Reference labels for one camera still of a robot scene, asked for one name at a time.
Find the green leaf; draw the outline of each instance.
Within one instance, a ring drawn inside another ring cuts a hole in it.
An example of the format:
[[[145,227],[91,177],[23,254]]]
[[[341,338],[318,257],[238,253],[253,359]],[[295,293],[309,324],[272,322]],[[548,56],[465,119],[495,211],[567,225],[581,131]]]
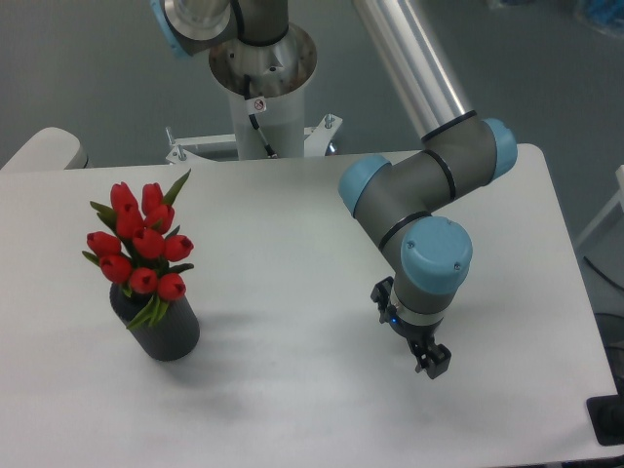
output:
[[[158,307],[154,311],[154,315],[152,315],[152,320],[149,321],[150,327],[155,326],[158,322],[163,320],[163,317],[165,317],[165,314],[167,313],[167,308],[169,307],[169,302],[166,300],[161,300],[160,297],[158,300]]]
[[[183,175],[182,177],[180,177],[178,180],[174,182],[174,184],[172,185],[172,188],[170,188],[169,191],[163,197],[163,205],[172,205],[174,203],[174,201],[176,200],[177,194],[182,189],[182,187],[184,186],[184,183],[186,183],[190,175],[191,175],[191,170],[189,169],[185,175]]]
[[[149,326],[153,327],[156,323],[156,317],[158,317],[158,309],[160,308],[160,297],[156,294],[152,295],[152,297],[156,297],[154,299],[154,305],[152,306],[152,313],[149,319]]]
[[[147,302],[145,307],[143,307],[136,314],[136,316],[130,321],[126,329],[128,330],[135,329],[136,327],[140,326],[143,322],[150,319],[152,313],[154,312],[154,305],[156,303],[156,301],[154,300],[154,297],[158,297],[158,296],[156,294],[151,296],[151,298],[149,299],[149,302]]]
[[[177,274],[179,274],[179,273],[182,273],[182,272],[184,272],[186,270],[191,270],[193,268],[195,268],[195,265],[192,264],[192,263],[181,263],[180,265],[172,266],[169,269],[168,273],[177,273]]]
[[[117,216],[115,216],[115,219],[110,219],[104,216],[102,213],[97,213],[97,217],[101,219],[101,222],[103,222],[106,227],[113,232],[113,234],[117,235],[117,233],[115,232],[115,228],[117,227]]]
[[[128,282],[124,283],[121,287],[121,291],[123,291],[124,295],[126,297],[130,297],[133,295],[133,290],[130,287],[130,284]]]
[[[151,229],[154,229],[155,231],[157,231],[158,229],[160,229],[160,226],[163,225],[163,219],[161,217],[158,218],[158,220],[152,224],[151,226],[149,226]]]
[[[178,232],[179,232],[179,226],[176,229],[174,229],[172,232],[167,234],[167,237],[165,237],[165,239],[169,239],[171,237],[174,237],[174,235],[177,234]]]
[[[90,202],[90,205],[97,211],[97,217],[99,217],[108,228],[115,232],[115,224],[117,223],[117,214],[115,211],[98,202]]]
[[[157,325],[161,320],[163,320],[168,309],[169,309],[169,302],[166,300],[161,300],[160,306],[158,307],[158,312],[156,313],[156,320],[154,321],[154,325]]]
[[[94,253],[91,252],[87,252],[87,251],[82,251],[82,255],[85,256],[85,258],[90,261],[92,264],[94,264],[97,268],[99,268],[99,260],[98,260],[98,256],[95,255]]]
[[[104,213],[104,214],[109,214],[111,212],[115,213],[115,211],[110,208],[107,207],[106,205],[103,205],[102,203],[98,203],[98,202],[89,202],[89,204],[91,205],[91,207],[96,210],[98,213]]]

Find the tulip bouquet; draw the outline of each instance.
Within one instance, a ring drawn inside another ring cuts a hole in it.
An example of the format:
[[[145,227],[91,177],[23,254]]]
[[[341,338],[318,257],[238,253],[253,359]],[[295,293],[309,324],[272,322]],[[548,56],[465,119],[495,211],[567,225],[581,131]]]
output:
[[[172,263],[187,258],[193,243],[178,234],[179,226],[169,231],[175,214],[172,204],[189,175],[190,170],[165,195],[158,183],[145,184],[140,210],[126,182],[113,185],[111,207],[91,202],[97,217],[113,235],[102,231],[88,234],[87,245],[92,252],[83,251],[83,256],[100,268],[106,279],[119,285],[126,297],[149,297],[128,323],[129,330],[146,322],[149,327],[155,326],[165,317],[170,302],[186,292],[180,273],[193,268],[193,264]]]

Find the metal ring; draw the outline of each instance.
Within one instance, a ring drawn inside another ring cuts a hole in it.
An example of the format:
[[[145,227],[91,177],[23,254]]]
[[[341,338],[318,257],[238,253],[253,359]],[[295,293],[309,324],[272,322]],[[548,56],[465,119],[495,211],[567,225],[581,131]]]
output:
[[[403,302],[399,300],[394,292],[394,288],[392,288],[392,291],[390,292],[390,303],[395,307],[395,309],[397,309],[397,316],[401,320],[417,327],[427,327],[429,325],[437,324],[445,316],[444,310],[435,314],[420,314],[408,309]]]

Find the silver metal tube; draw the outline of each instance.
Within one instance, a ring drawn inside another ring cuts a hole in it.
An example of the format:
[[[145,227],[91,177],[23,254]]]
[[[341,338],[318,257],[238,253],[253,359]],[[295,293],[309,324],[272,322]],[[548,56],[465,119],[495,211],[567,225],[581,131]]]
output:
[[[353,0],[420,137],[472,110],[418,0]]]
[[[164,0],[165,15],[181,35],[194,41],[210,41],[230,21],[229,0]]]

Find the white chair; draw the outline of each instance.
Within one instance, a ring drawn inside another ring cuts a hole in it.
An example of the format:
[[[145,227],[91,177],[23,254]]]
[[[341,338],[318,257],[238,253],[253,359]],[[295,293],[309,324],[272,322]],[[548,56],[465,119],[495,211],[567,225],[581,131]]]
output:
[[[76,136],[50,127],[33,136],[0,169],[4,173],[62,171],[90,167],[87,152]]]

